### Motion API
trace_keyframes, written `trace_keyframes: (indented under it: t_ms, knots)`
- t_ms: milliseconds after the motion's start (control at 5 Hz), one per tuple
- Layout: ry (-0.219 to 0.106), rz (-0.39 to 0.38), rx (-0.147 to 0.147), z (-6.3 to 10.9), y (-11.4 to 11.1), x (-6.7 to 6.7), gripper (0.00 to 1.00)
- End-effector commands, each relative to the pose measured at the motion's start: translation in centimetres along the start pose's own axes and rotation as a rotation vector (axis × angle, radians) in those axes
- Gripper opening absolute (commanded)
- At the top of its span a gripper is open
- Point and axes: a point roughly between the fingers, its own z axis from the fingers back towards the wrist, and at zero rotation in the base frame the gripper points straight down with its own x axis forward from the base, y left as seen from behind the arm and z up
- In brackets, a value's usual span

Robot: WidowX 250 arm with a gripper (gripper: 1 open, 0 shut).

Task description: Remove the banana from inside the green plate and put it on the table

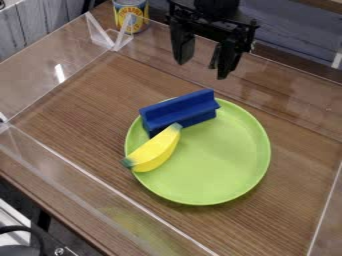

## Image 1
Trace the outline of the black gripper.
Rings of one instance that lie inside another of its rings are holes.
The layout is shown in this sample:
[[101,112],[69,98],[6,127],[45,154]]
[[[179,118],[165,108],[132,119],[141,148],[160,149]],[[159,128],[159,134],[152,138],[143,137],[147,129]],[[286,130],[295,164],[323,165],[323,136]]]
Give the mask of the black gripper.
[[236,68],[241,52],[251,51],[257,20],[240,10],[240,0],[168,0],[168,4],[167,22],[176,63],[183,65],[192,58],[195,35],[207,37],[219,42],[208,68],[217,70],[217,80],[225,79]]

